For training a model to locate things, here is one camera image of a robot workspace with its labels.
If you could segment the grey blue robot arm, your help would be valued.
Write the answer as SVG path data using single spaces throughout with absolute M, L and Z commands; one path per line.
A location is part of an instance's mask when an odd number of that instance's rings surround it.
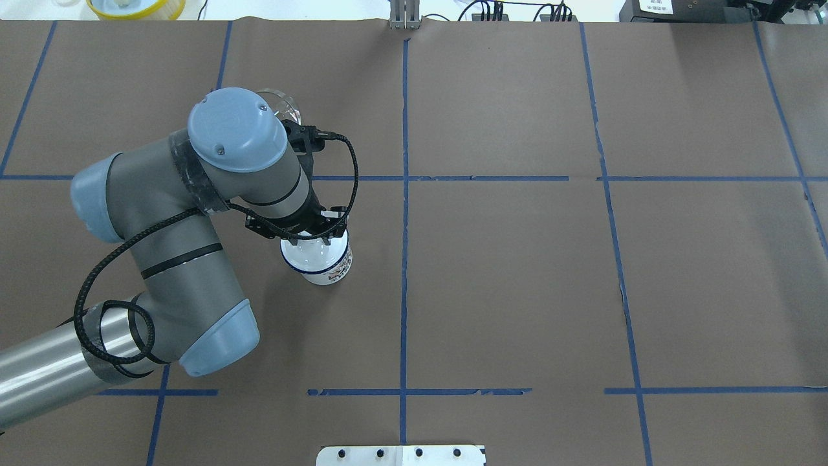
M 341 280 L 354 201 L 325 208 L 312 187 L 313 155 L 328 140 L 348 142 L 228 87 L 195 104 L 184 129 L 76 174 L 75 212 L 116 248 L 81 283 L 68 321 L 2 351 L 2 430 L 174 362 L 204 377 L 256 348 L 215 214 L 243 213 L 309 282 Z

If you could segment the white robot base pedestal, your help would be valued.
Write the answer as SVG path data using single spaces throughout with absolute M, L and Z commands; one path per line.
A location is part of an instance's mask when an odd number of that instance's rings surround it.
M 365 445 L 320 449 L 316 465 L 486 465 L 478 445 Z

